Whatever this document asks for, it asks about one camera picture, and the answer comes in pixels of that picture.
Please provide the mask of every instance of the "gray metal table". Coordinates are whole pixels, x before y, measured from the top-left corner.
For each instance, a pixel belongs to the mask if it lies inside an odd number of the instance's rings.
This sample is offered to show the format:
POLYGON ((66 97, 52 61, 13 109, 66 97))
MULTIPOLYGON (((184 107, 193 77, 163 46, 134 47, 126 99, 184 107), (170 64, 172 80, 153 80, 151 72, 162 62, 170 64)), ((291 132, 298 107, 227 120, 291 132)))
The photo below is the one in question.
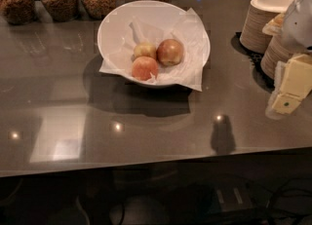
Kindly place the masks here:
POLYGON ((210 36, 201 93, 100 74, 100 21, 86 14, 56 23, 38 3, 33 23, 1 19, 1 176, 311 146, 311 96, 288 119, 264 115, 270 92, 235 37, 250 0, 171 1, 210 36))

